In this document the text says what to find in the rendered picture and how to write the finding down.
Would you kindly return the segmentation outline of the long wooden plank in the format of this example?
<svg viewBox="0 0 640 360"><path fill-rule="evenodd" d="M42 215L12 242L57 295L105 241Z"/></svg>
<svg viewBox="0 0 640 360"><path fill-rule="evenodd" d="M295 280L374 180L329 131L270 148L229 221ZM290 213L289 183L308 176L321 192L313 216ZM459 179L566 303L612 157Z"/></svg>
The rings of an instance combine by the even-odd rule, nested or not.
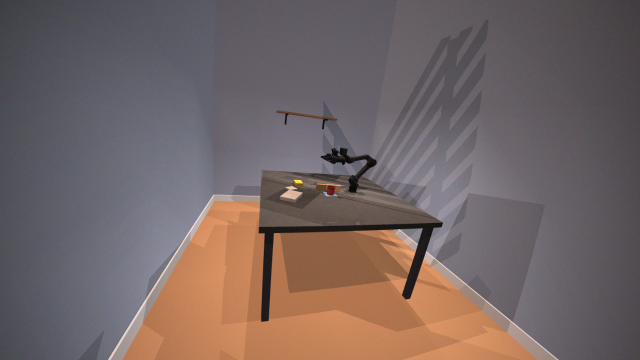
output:
<svg viewBox="0 0 640 360"><path fill-rule="evenodd" d="M335 188L334 188L335 192L340 192L340 190L341 190L341 186L339 186L339 185L319 184L319 183L316 184L316 189L315 190L316 191L327 191L327 188L328 188L327 186L335 186Z"/></svg>

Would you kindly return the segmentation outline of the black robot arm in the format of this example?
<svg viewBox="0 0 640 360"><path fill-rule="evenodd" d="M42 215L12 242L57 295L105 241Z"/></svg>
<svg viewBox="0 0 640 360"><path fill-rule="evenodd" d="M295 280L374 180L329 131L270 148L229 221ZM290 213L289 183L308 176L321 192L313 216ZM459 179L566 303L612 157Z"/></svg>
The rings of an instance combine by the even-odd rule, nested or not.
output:
<svg viewBox="0 0 640 360"><path fill-rule="evenodd" d="M346 155L348 152L347 148L340 148L340 151L338 151L336 148L332 148L332 155L334 155L334 157L338 157L338 153L341 155L339 163L342 163L342 165L345 165L345 162L350 164L353 163L355 161L361 161L361 160L365 160L366 159L366 165L355 175L350 176L349 178L349 191L350 193L357 193L357 187L359 186L358 181L359 178L362 177L363 174L366 173L367 170L369 170L371 167L374 167L377 164L377 160L371 158L368 154L364 154L364 155L359 155L359 156L349 156Z"/></svg>

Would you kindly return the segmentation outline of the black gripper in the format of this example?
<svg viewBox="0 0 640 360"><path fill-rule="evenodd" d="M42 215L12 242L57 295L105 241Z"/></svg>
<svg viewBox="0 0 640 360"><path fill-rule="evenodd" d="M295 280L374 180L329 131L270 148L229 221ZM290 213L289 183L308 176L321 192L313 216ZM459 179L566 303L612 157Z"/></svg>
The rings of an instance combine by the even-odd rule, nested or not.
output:
<svg viewBox="0 0 640 360"><path fill-rule="evenodd" d="M334 156L334 155L331 156L330 153L327 153L326 155L321 156L321 158L323 158L324 160L326 160L326 161L328 161L328 162L330 162L332 164L335 164L336 162L338 163L339 160L340 160L339 156Z"/></svg>

